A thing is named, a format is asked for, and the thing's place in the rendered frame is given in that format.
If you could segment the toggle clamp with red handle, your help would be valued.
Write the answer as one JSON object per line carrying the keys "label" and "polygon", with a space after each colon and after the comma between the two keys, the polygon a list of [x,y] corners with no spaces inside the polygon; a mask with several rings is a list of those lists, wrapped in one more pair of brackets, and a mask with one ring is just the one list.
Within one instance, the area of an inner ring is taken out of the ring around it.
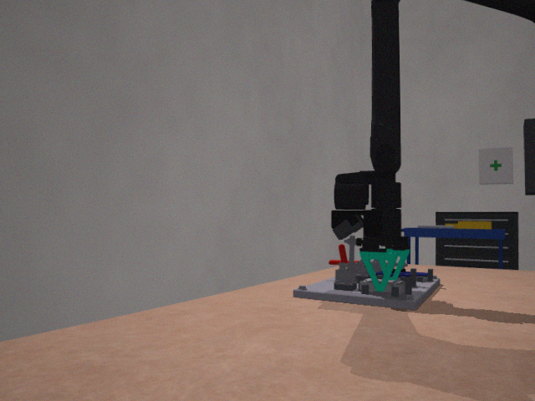
{"label": "toggle clamp with red handle", "polygon": [[[374,272],[380,272],[382,271],[381,269],[381,266],[374,266],[372,265],[373,268],[374,268]],[[402,267],[401,271],[400,272],[405,272],[405,267],[408,266],[408,263],[405,263],[404,266]]]}
{"label": "toggle clamp with red handle", "polygon": [[[329,264],[330,265],[338,265],[339,262],[341,262],[340,260],[331,260],[329,261]],[[380,266],[380,263],[378,261],[372,261],[371,262],[372,265],[374,266]],[[395,271],[395,267],[397,266],[398,263],[395,263],[395,266],[393,268],[393,271],[392,273],[394,273]],[[345,262],[345,265],[346,267],[349,267],[349,264]],[[370,278],[369,276],[369,273],[364,265],[364,263],[362,262],[362,260],[360,260],[359,262],[354,262],[354,267],[356,268],[356,282],[360,282],[360,281],[363,281],[367,278]]]}

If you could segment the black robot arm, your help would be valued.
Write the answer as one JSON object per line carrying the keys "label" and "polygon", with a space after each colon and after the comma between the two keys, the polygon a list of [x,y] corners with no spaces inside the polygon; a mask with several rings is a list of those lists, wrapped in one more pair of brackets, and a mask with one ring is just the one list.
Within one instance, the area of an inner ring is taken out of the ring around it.
{"label": "black robot arm", "polygon": [[[526,18],[535,23],[535,0],[464,0]],[[370,158],[374,170],[335,177],[336,210],[365,210],[364,236],[382,237],[382,211],[401,208],[400,144],[400,0],[372,0],[372,120]],[[378,147],[379,146],[379,147]],[[370,181],[365,181],[370,180]],[[376,206],[376,207],[373,207]],[[331,211],[331,227],[339,240],[363,227],[363,211]],[[357,219],[358,218],[358,219]]]}

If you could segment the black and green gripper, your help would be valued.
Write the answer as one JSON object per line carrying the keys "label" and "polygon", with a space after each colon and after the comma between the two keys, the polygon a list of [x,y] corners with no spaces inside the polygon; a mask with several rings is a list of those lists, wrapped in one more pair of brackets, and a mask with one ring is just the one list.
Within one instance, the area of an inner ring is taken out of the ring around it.
{"label": "black and green gripper", "polygon": [[[382,237],[363,236],[362,248],[359,249],[359,255],[369,273],[375,290],[377,292],[384,292],[389,280],[397,281],[406,258],[410,253],[410,247],[408,246],[408,236],[401,236],[401,209],[390,209],[390,213],[386,213],[386,209],[380,209],[380,211],[382,211]],[[387,246],[387,241],[382,240],[388,240],[388,245],[397,246]],[[380,246],[385,246],[385,248],[380,248]],[[390,277],[398,256],[400,260],[394,275]],[[384,274],[381,283],[379,283],[375,275],[375,270],[370,259],[379,260]],[[387,266],[385,261],[388,261]]]}

